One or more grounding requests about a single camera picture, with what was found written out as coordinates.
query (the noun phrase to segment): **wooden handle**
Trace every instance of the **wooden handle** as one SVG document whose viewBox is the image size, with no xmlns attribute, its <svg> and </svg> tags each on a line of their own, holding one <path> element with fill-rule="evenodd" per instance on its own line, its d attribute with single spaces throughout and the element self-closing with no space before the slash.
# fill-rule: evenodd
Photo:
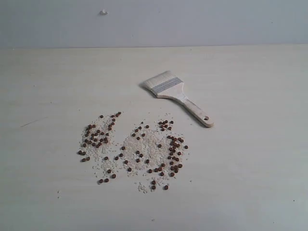
<svg viewBox="0 0 308 231">
<path fill-rule="evenodd" d="M 211 118 L 206 115 L 204 111 L 201 110 L 196 104 L 191 102 L 190 100 L 185 100 L 183 105 L 187 110 L 192 113 L 204 126 L 210 128 L 214 125 L 214 122 Z"/>
</svg>

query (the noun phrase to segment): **brush bristles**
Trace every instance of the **brush bristles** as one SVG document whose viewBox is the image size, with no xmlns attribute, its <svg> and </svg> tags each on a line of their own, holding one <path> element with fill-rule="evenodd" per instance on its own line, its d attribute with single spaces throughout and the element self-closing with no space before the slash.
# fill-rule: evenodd
<svg viewBox="0 0 308 231">
<path fill-rule="evenodd" d="M 165 71 L 164 73 L 161 73 L 155 77 L 152 77 L 146 81 L 143 82 L 143 86 L 149 90 L 152 90 L 154 87 L 167 82 L 168 80 L 171 80 L 175 78 L 176 76 L 171 73 L 171 71 Z"/>
</svg>

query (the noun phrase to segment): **white wall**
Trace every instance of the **white wall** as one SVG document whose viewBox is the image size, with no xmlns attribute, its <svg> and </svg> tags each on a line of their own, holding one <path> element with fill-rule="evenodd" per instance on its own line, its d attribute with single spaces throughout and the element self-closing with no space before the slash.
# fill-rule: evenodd
<svg viewBox="0 0 308 231">
<path fill-rule="evenodd" d="M 0 0 L 0 48 L 260 43 L 308 43 L 308 0 Z"/>
</svg>

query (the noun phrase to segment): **paintbrush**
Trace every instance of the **paintbrush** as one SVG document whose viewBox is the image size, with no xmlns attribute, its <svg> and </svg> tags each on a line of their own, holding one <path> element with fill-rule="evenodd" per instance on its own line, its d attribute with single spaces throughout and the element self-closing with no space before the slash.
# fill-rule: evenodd
<svg viewBox="0 0 308 231">
<path fill-rule="evenodd" d="M 210 117 L 186 97 L 183 92 L 184 82 L 170 71 L 150 78 L 142 85 L 154 93 L 157 98 L 172 99 L 180 103 L 204 126 L 210 128 L 214 125 Z"/>
</svg>

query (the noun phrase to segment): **table surface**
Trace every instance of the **table surface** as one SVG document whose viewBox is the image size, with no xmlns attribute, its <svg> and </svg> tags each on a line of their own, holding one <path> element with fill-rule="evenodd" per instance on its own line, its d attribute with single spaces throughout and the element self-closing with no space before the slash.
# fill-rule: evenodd
<svg viewBox="0 0 308 231">
<path fill-rule="evenodd" d="M 308 45 L 0 51 L 0 229 L 307 230 L 307 63 Z M 166 70 L 214 127 L 139 87 Z M 168 191 L 79 162 L 84 126 L 116 111 L 117 141 L 174 117 L 190 158 Z"/>
</svg>

